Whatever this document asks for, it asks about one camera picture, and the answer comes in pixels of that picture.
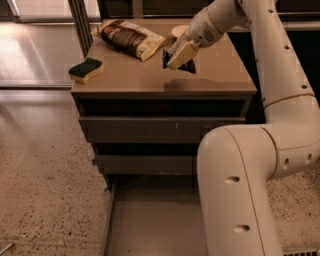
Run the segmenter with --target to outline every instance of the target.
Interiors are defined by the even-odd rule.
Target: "floor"
[[[0,23],[1,85],[72,84],[72,26]],[[69,91],[0,91],[0,249],[99,255],[110,195]],[[267,184],[283,247],[320,248],[320,162]]]

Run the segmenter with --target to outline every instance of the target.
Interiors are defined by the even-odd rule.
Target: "open drawer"
[[[195,176],[117,178],[101,255],[207,255]]]

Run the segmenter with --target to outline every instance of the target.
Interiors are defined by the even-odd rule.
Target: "glass door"
[[[16,17],[22,22],[71,21],[68,0],[8,0]],[[100,18],[96,0],[84,0],[90,20]]]

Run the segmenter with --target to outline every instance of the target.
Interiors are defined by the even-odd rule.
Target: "sponge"
[[[99,60],[86,58],[86,60],[69,70],[70,78],[76,82],[87,84],[87,82],[102,73],[103,63]]]

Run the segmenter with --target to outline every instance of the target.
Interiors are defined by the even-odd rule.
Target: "metal frame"
[[[76,25],[82,54],[85,58],[93,42],[92,36],[90,34],[90,26],[86,7],[83,0],[68,0],[68,2],[74,23]]]

